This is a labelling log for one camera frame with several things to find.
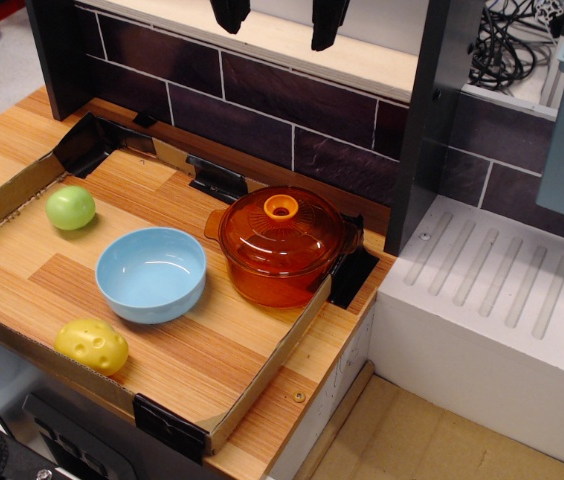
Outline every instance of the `blue bowl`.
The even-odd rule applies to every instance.
[[[95,280],[111,309],[137,323],[173,320],[199,300],[206,255],[188,233],[173,228],[135,230],[109,245]]]

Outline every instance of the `cardboard edge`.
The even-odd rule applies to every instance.
[[[306,306],[302,314],[295,321],[287,334],[278,342],[273,353],[269,356],[266,363],[256,374],[253,381],[249,384],[233,407],[227,412],[216,427],[209,432],[206,442],[207,455],[214,455],[226,443],[229,435],[235,430],[236,426],[246,415],[247,411],[260,397],[262,392],[269,385],[279,368],[288,359],[291,351],[300,341],[309,325],[317,317],[318,312],[326,302],[331,293],[332,278],[327,275],[315,295]]]
[[[185,173],[189,177],[195,176],[195,167],[187,163],[186,159],[189,154],[184,150],[180,150],[157,138],[153,138],[153,146],[158,160]]]
[[[0,186],[0,223],[65,172],[58,158],[53,153],[49,153],[2,184]]]

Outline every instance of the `toy kitchen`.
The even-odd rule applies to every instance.
[[[294,478],[369,362],[564,462],[564,97],[556,120],[464,90],[481,1],[410,3],[411,49],[339,35],[348,3],[27,0],[45,87],[0,116],[0,422],[57,478]],[[528,127],[519,152],[482,124]],[[109,294],[104,255],[167,230],[203,260]],[[176,263],[195,296],[134,316]]]

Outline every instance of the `green apple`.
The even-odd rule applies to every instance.
[[[63,187],[46,201],[46,216],[60,230],[77,230],[95,216],[95,201],[87,189]]]

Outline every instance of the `wall backsplash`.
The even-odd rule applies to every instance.
[[[408,105],[77,8],[96,96],[391,205]]]
[[[408,105],[76,6],[94,95],[391,206]],[[564,236],[535,203],[552,131],[461,95],[440,193]]]
[[[553,126],[462,94],[440,193],[564,237],[564,215],[535,203]]]

